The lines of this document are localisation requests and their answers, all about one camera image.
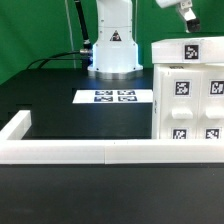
black tabletop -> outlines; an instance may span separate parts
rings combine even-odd
[[[25,139],[150,138],[150,103],[72,104],[77,90],[151,89],[81,70],[27,70],[0,86],[1,127],[30,109]],[[222,224],[222,164],[0,165],[2,224]]]
[[[130,80],[89,78],[86,71],[25,70],[0,86],[3,125],[19,109],[31,110],[25,139],[145,139],[151,103],[72,104],[77,90],[152,89],[153,71]]]

green backdrop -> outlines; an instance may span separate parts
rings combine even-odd
[[[95,0],[82,0],[92,42],[97,39]],[[224,35],[224,1],[193,0],[201,19],[201,32],[187,34],[175,8],[160,9],[155,0],[138,0],[137,43],[140,63],[152,67],[151,42],[167,38]],[[74,48],[82,47],[73,0],[68,0]],[[0,83],[39,58],[71,51],[65,0],[0,1]],[[52,62],[48,67],[74,67],[72,62]]]

white block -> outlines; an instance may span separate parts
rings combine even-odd
[[[0,140],[21,140],[30,126],[30,111],[20,110],[0,131]]]
[[[224,63],[224,37],[167,39],[152,43],[152,62]]]
[[[152,138],[224,138],[224,67],[155,65]]]

